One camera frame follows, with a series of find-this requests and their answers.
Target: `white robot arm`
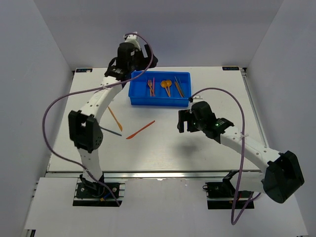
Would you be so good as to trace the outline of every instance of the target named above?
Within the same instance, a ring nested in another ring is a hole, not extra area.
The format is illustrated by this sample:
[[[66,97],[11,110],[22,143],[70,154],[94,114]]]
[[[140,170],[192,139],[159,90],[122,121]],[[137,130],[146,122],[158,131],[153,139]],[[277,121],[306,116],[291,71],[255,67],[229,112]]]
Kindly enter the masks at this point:
[[[152,56],[150,48],[146,44],[144,47],[147,58],[144,57],[136,35],[128,35],[124,39],[125,42],[118,47],[118,56],[111,60],[104,74],[101,86],[104,86],[105,89],[96,91],[79,111],[71,111],[68,115],[70,139],[78,149],[82,164],[87,168],[80,179],[84,188],[93,197],[98,197],[104,190],[104,187],[96,183],[87,173],[88,171],[98,181],[104,182],[98,154],[98,148],[103,140],[99,122],[110,102],[125,84],[120,83],[110,88],[106,88],[106,86],[129,80],[133,71],[144,70],[148,67]],[[153,55],[149,67],[155,67],[157,62],[158,59]]]
[[[184,132],[187,121],[189,132],[202,131],[208,138],[241,153],[242,134],[232,122],[216,118],[205,101],[194,103],[190,110],[179,111],[179,132]],[[290,151],[280,153],[267,148],[254,139],[245,137],[244,156],[254,163],[260,172],[242,172],[239,191],[266,193],[278,203],[285,202],[304,184],[297,157]],[[238,171],[231,171],[223,179],[223,190],[235,193]]]

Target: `orange plastic stick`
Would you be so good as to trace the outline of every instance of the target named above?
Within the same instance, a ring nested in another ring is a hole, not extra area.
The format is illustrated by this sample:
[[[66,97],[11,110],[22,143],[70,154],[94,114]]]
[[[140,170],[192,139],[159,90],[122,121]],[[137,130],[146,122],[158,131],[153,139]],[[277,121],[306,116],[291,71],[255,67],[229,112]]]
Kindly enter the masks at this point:
[[[131,139],[131,138],[133,138],[137,133],[143,131],[146,127],[149,127],[149,126],[152,125],[154,122],[155,122],[155,120],[152,121],[152,122],[150,122],[150,123],[148,123],[145,127],[143,127],[142,129],[138,130],[138,131],[135,132],[134,134],[130,135],[130,136],[127,137],[126,139]]]
[[[122,127],[122,125],[119,123],[119,121],[117,120],[117,118],[116,118],[116,117],[115,117],[115,115],[113,114],[113,112],[112,112],[112,110],[110,109],[110,107],[108,107],[108,109],[109,109],[109,111],[110,111],[111,115],[113,116],[113,118],[114,118],[115,122],[117,122],[117,124],[118,124],[118,127],[119,127],[120,131],[122,132],[122,131],[123,131],[123,127]]]

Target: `white wall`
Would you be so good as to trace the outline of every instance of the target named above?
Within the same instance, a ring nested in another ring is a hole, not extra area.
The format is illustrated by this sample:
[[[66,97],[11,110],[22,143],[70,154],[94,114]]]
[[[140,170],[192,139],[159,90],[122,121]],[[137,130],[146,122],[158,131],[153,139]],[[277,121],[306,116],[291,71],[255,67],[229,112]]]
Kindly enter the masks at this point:
[[[104,67],[138,31],[159,66],[248,66],[283,0],[35,0],[72,69]]]
[[[72,74],[32,0],[2,0],[0,32],[0,235],[19,237],[49,159],[41,119]],[[63,107],[50,113],[51,142]]]
[[[299,158],[299,203],[316,236],[316,1],[285,0],[248,68],[270,145]]]

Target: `white floor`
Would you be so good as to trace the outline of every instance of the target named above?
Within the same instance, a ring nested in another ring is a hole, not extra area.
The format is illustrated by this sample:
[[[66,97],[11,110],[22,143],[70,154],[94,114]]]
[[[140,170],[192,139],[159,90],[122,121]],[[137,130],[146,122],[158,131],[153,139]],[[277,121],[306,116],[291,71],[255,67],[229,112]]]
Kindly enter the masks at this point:
[[[91,73],[75,73],[71,92],[98,87],[105,68]],[[223,71],[221,67],[166,67],[154,71],[190,72],[192,92],[205,87],[228,90],[241,103],[246,118],[246,133],[261,141],[254,113],[240,71]],[[122,137],[104,132],[99,148],[100,165],[104,171],[190,171],[238,169],[240,155],[205,137],[202,132],[182,133],[177,130],[179,108],[131,106],[129,85],[110,104],[123,126],[121,133],[108,110],[100,125],[122,134]],[[93,92],[68,99],[61,127],[54,145],[55,150],[67,158],[80,162],[80,156],[69,139],[68,113],[79,110]],[[219,118],[227,118],[241,128],[241,115],[235,101],[220,91],[201,93]],[[130,140],[126,137],[146,124],[156,122]],[[257,169],[245,161],[244,169]],[[75,164],[51,157],[49,171],[81,171]]]

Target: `white table surface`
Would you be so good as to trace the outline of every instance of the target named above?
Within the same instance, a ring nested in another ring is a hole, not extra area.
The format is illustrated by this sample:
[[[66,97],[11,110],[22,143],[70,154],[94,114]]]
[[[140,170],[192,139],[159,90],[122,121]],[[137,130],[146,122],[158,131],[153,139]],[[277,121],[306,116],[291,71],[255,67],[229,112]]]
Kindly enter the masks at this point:
[[[77,178],[41,178],[25,225],[35,237],[295,237],[307,231],[294,196],[266,195],[230,224],[208,210],[201,180],[130,180],[121,207],[72,206]]]
[[[75,73],[71,92],[98,87],[106,68],[95,68],[91,73]],[[158,67],[152,71],[190,72],[192,93],[205,87],[228,90],[241,103],[246,119],[246,133],[262,142],[240,71],[223,71],[221,67]],[[100,165],[104,171],[192,171],[238,169],[240,155],[208,139],[202,132],[182,133],[177,129],[179,108],[132,106],[128,97],[129,84],[110,104],[123,126],[122,137],[104,132],[99,148]],[[80,156],[69,139],[68,113],[79,110],[91,93],[68,98],[54,149],[67,158],[80,162]],[[227,118],[241,128],[241,115],[235,101],[220,91],[202,92],[218,118]],[[155,120],[150,127],[130,140],[126,137]],[[121,133],[108,110],[100,125]],[[244,169],[257,169],[245,161]],[[51,156],[48,171],[81,171],[75,164]]]

